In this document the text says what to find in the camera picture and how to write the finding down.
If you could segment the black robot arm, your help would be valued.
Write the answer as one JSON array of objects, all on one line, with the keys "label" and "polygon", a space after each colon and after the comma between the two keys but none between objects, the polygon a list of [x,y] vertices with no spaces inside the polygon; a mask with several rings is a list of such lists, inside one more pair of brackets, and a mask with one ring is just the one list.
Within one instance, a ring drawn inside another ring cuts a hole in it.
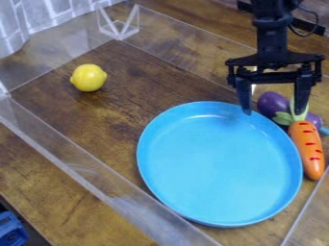
[{"label": "black robot arm", "polygon": [[303,0],[250,0],[252,25],[256,29],[256,52],[228,59],[227,84],[236,89],[244,114],[250,114],[251,85],[294,84],[292,112],[300,115],[307,108],[311,88],[320,81],[320,54],[287,50],[287,30],[292,29],[291,11]]}]

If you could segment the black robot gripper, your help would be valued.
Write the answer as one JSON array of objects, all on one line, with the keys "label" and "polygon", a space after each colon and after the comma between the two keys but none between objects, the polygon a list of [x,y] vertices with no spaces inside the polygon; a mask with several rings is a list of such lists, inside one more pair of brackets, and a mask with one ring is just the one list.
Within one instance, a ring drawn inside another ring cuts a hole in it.
[{"label": "black robot gripper", "polygon": [[[246,115],[251,114],[250,84],[294,83],[294,114],[306,110],[311,87],[320,81],[320,62],[323,56],[296,53],[287,50],[288,18],[254,18],[256,29],[256,52],[246,57],[228,59],[227,84],[236,89],[236,95]],[[291,64],[302,64],[303,72],[310,77],[299,77],[298,71],[279,72]]]}]

